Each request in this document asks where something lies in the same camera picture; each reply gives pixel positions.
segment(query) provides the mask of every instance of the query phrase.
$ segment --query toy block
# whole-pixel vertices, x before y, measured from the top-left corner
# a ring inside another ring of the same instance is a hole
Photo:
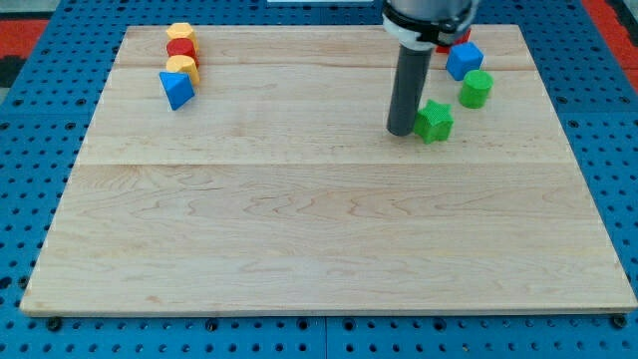
[[[199,72],[195,61],[186,55],[175,55],[166,61],[166,70],[169,72],[187,73],[193,86],[199,84]]]
[[[454,45],[464,44],[470,40],[470,33],[472,32],[472,28],[469,28],[457,41],[455,41]],[[437,46],[438,54],[450,54],[450,49],[452,46]]]
[[[188,74],[160,72],[159,79],[173,111],[195,96]]]
[[[494,79],[485,71],[472,70],[463,80],[459,102],[469,109],[480,109],[487,101]]]
[[[460,81],[469,71],[480,68],[482,58],[482,52],[472,42],[455,45],[448,56],[446,69],[455,80]]]
[[[415,134],[421,136],[426,144],[431,144],[434,141],[446,141],[455,122],[450,114],[451,108],[452,105],[428,100],[426,106],[417,112]]]
[[[192,26],[188,23],[174,23],[168,27],[166,30],[169,39],[179,39],[179,38],[187,38],[192,41],[192,44],[195,47],[195,52],[199,51],[199,44],[197,43],[197,38],[195,37],[195,31],[192,29]]]
[[[169,56],[185,55],[195,61],[195,66],[199,68],[199,61],[195,53],[195,46],[188,38],[178,38],[168,41],[166,44],[166,52]]]

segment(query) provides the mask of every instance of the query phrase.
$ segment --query yellow block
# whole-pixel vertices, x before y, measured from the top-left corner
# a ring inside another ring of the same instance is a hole
[[[169,57],[166,61],[166,70],[169,72],[187,73],[193,85],[199,84],[199,72],[197,71],[195,61],[190,56],[175,55]]]
[[[188,38],[195,46],[195,51],[199,51],[199,44],[195,37],[195,31],[188,23],[174,23],[166,30],[169,39]]]

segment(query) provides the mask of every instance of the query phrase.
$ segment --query green block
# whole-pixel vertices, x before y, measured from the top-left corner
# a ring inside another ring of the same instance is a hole
[[[485,105],[493,84],[493,78],[485,71],[472,70],[468,72],[463,79],[459,102],[469,109],[480,109]]]
[[[417,112],[415,134],[421,136],[426,144],[431,144],[434,141],[446,141],[455,122],[450,114],[451,109],[452,105],[428,100],[426,106]]]

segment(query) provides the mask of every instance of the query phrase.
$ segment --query blue pegboard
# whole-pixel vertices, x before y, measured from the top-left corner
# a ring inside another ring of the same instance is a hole
[[[359,7],[63,0],[0,107],[0,357],[638,357],[638,317],[32,319],[23,287],[128,25],[379,24]],[[638,99],[581,4],[484,0],[518,24],[634,289]]]

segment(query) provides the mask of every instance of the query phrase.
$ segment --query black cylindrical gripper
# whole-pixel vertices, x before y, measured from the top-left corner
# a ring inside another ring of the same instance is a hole
[[[431,57],[432,49],[415,51],[401,45],[388,114],[388,131],[395,136],[412,132]]]

